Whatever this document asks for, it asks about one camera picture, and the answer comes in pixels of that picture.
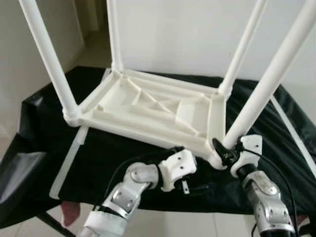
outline white plastic tube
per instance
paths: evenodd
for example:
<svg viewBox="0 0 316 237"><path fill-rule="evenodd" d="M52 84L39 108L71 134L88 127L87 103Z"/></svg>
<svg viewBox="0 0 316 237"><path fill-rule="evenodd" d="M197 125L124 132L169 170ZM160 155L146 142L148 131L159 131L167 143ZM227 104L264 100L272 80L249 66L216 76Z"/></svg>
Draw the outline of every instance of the white plastic tube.
<svg viewBox="0 0 316 237"><path fill-rule="evenodd" d="M108 9L108 21L109 21L109 33L110 33L110 44L111 44L111 55L112 55L112 71L122 72L123 62L120 51L119 41L119 22L118 22L118 11L117 1L107 0Z"/></svg>
<svg viewBox="0 0 316 237"><path fill-rule="evenodd" d="M252 10L251 16L248 20L247 26L240 39L236 52L233 56L233 59L228 67L225 78L218 87L218 93L226 95L227 99L229 98L232 92L234 81L242 66L245 55L249 49L253 36L256 32L257 26L260 23L260 19L263 15L264 9L266 8L267 2L268 0L257 0Z"/></svg>
<svg viewBox="0 0 316 237"><path fill-rule="evenodd" d="M67 83L37 3L35 0L19 1L39 53L62 104L64 117L66 120L77 120L80 116L80 109Z"/></svg>
<svg viewBox="0 0 316 237"><path fill-rule="evenodd" d="M226 134L223 145L232 148L240 136L252 127L270 97L280 85L287 69L303 45L316 21L316 1L306 0L297 19L268 66L262 79Z"/></svg>

